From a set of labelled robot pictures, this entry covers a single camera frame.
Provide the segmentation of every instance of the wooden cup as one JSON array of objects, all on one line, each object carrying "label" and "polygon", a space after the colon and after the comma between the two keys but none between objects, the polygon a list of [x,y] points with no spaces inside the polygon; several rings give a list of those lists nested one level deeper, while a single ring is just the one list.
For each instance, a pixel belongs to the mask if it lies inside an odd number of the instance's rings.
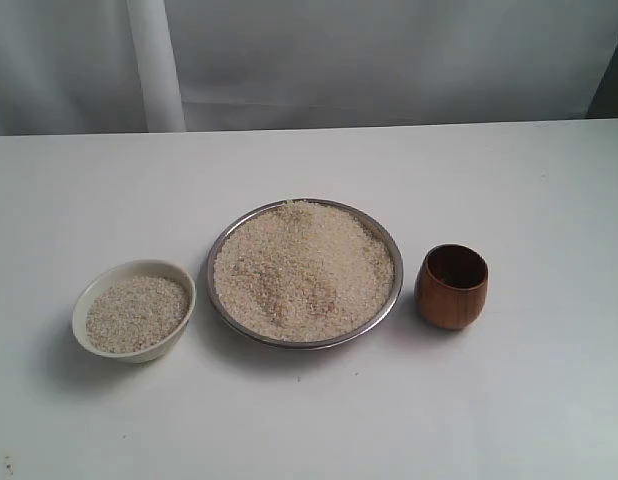
[{"label": "wooden cup", "polygon": [[462,245],[440,245],[427,253],[416,281],[420,314],[432,325],[459,330],[473,322],[487,296],[487,264]]}]

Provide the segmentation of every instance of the stainless steel plate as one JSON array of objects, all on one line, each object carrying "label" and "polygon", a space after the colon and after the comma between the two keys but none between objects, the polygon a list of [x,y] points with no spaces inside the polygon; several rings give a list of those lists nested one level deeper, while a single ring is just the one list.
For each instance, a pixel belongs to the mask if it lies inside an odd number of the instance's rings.
[{"label": "stainless steel plate", "polygon": [[227,229],[220,234],[218,239],[214,242],[211,250],[209,251],[209,256],[207,257],[207,293],[209,298],[211,299],[211,303],[215,307],[215,309],[220,313],[224,321],[237,332],[246,335],[249,338],[252,338],[258,342],[271,345],[273,347],[287,348],[287,349],[295,349],[295,350],[318,350],[322,348],[329,348],[336,345],[340,345],[341,343],[348,342],[349,340],[353,340],[354,338],[362,335],[365,332],[368,332],[373,327],[378,325],[391,311],[391,309],[395,306],[396,301],[398,300],[398,295],[400,295],[400,290],[402,289],[402,279],[403,279],[403,267],[402,267],[402,256],[400,255],[400,250],[398,250],[398,246],[396,242],[393,241],[391,235],[376,222],[373,218],[371,218],[366,213],[361,212],[349,205],[344,205],[342,203],[332,202],[330,200],[318,200],[314,198],[298,198],[292,201],[306,201],[310,203],[318,203],[321,205],[327,205],[330,207],[339,208],[346,212],[349,212],[351,215],[356,217],[365,227],[367,227],[374,235],[380,238],[385,245],[387,246],[387,250],[389,251],[389,255],[391,256],[391,260],[393,261],[393,286],[391,291],[389,292],[389,298],[384,306],[380,309],[380,311],[365,322],[360,327],[352,330],[349,333],[344,335],[340,335],[335,338],[330,338],[327,340],[320,340],[317,342],[289,342],[284,340],[277,340],[275,338],[265,337],[256,332],[251,331],[250,329],[243,326],[240,322],[238,322],[235,318],[233,318],[225,307],[222,305],[220,301],[220,297],[216,292],[215,283],[214,283],[214,264],[216,261],[216,256],[218,252],[222,249],[224,242],[231,236],[231,234],[240,227],[245,222],[251,220],[252,218],[257,217],[258,215],[272,210],[274,208],[278,208],[287,200],[282,200],[280,202],[270,203],[269,205],[265,205],[263,207],[257,208],[246,215],[243,215],[238,220],[233,222]]}]

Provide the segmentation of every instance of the white table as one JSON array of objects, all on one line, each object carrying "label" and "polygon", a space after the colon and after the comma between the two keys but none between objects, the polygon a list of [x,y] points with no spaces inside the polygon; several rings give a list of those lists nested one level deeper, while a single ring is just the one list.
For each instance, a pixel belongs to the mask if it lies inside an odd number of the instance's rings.
[{"label": "white table", "polygon": [[[405,283],[322,352],[238,337],[201,302],[163,359],[81,351],[69,317],[136,258],[198,273],[242,213],[358,207]],[[415,316],[429,248],[490,267],[480,319]],[[0,138],[0,478],[618,479],[618,120]]]}]

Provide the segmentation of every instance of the pile of rice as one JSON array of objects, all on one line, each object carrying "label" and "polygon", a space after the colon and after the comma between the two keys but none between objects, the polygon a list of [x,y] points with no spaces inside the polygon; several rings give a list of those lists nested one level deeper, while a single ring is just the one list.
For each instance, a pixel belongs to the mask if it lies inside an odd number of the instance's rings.
[{"label": "pile of rice", "polygon": [[214,264],[223,306],[260,335],[313,342],[349,333],[386,303],[393,263],[344,210],[287,203],[238,228]]}]

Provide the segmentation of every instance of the white backdrop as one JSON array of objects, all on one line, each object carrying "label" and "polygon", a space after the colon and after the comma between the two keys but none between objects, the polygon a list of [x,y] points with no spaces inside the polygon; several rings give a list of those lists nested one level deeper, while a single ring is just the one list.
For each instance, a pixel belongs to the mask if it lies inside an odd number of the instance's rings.
[{"label": "white backdrop", "polygon": [[617,41],[618,0],[0,0],[0,134],[579,118]]}]

